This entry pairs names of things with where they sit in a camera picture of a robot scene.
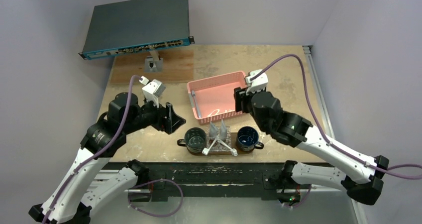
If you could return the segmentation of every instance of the gray wall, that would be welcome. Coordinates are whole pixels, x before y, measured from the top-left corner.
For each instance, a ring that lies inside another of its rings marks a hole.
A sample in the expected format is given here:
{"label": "gray wall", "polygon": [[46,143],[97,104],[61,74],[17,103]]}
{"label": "gray wall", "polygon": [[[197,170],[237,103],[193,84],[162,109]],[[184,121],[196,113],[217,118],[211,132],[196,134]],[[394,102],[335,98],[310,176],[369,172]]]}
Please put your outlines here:
{"label": "gray wall", "polygon": [[[340,0],[312,49],[336,138],[393,165],[422,163],[421,7]],[[369,223],[421,223],[422,181],[384,181]]]}
{"label": "gray wall", "polygon": [[[0,0],[0,217],[31,223],[95,121],[110,60],[83,61],[95,5]],[[338,0],[190,0],[198,43],[312,44]]]}

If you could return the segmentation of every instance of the mug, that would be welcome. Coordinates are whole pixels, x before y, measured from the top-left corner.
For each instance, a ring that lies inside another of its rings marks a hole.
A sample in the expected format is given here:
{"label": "mug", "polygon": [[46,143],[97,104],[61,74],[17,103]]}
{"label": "mug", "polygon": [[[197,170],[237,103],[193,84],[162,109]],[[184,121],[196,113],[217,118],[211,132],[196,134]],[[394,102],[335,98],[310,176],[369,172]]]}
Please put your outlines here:
{"label": "mug", "polygon": [[245,126],[237,132],[236,145],[245,152],[251,151],[254,148],[263,149],[264,144],[258,141],[258,132],[249,126]]}
{"label": "mug", "polygon": [[177,140],[177,145],[187,147],[192,153],[201,153],[207,145],[207,134],[201,128],[190,128],[184,139]]}

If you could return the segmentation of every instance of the mug handle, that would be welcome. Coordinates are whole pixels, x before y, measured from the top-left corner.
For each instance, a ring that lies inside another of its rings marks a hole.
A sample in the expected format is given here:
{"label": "mug handle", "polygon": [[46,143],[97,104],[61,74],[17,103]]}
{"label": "mug handle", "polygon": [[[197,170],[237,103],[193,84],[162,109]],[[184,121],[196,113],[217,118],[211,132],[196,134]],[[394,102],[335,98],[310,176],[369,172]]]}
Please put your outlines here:
{"label": "mug handle", "polygon": [[180,147],[186,147],[186,142],[184,139],[177,140],[177,145]]}
{"label": "mug handle", "polygon": [[264,148],[264,144],[263,143],[261,143],[261,142],[257,142],[256,144],[255,144],[255,149],[263,149]]}

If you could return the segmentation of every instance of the blue mug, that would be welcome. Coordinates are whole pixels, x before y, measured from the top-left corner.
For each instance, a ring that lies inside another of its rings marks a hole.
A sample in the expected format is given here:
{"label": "blue mug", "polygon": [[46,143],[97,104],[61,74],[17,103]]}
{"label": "blue mug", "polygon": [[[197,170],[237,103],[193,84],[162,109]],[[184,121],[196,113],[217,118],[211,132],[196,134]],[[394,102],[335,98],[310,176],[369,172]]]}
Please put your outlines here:
{"label": "blue mug", "polygon": [[236,145],[245,152],[251,151],[254,148],[263,149],[264,144],[258,141],[258,132],[249,126],[245,126],[237,132]]}

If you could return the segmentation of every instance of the wooden table surface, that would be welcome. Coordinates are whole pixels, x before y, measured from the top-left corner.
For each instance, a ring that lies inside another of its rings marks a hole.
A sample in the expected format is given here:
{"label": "wooden table surface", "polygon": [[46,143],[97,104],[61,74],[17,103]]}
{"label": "wooden table surface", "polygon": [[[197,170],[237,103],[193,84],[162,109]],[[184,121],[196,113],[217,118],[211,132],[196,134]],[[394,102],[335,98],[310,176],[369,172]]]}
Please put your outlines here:
{"label": "wooden table surface", "polygon": [[[318,119],[321,119],[308,64],[301,46],[191,45],[178,49],[192,50],[194,52],[195,80],[240,70],[248,73],[264,68],[281,55],[287,53],[297,54],[305,66],[311,104]],[[118,69],[122,65],[118,61],[118,59],[115,59],[112,73],[113,70]],[[283,110],[295,112],[315,123],[306,104],[301,69],[297,60],[295,58],[284,59],[274,65],[266,74],[269,80],[267,91],[270,91],[274,97],[280,99]],[[186,124],[171,135],[158,132],[152,127],[134,132],[128,135],[127,144],[117,151],[111,161],[126,162],[131,159],[137,159],[141,162],[284,162],[286,160],[322,162],[320,158],[310,153],[277,143],[269,135],[259,131],[252,117],[248,114],[227,119],[224,122],[227,126],[230,126],[232,132],[237,132],[244,126],[256,128],[260,134],[260,141],[265,144],[264,149],[254,150],[249,154],[237,157],[231,155],[192,155],[186,148],[177,146],[176,140],[183,138],[186,130],[191,127],[201,127],[206,130],[207,126],[199,125],[199,122],[194,118],[186,83],[165,85],[167,89],[164,91],[160,103],[172,103],[175,112],[187,120]],[[139,83],[134,85],[133,88],[134,94],[140,100],[143,98],[141,88],[142,85]],[[112,85],[109,80],[99,115],[107,111],[109,102],[114,99],[116,94],[127,92],[127,90],[128,84]]]}

